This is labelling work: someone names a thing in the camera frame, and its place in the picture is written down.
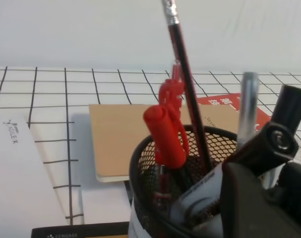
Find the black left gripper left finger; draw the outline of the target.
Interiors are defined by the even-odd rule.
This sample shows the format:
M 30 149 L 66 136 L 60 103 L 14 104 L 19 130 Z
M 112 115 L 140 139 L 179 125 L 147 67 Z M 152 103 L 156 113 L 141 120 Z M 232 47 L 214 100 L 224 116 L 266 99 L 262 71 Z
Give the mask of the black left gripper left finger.
M 275 210 L 274 188 L 243 165 L 223 166 L 220 212 L 226 238 L 301 238 L 301 225 Z

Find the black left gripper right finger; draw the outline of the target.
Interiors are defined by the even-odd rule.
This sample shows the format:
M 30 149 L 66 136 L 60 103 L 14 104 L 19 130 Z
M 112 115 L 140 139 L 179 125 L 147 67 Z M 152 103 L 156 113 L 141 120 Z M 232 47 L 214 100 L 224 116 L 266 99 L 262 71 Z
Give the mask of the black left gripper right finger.
M 274 186 L 274 207 L 301 225 L 301 165 L 287 163 L 283 166 Z

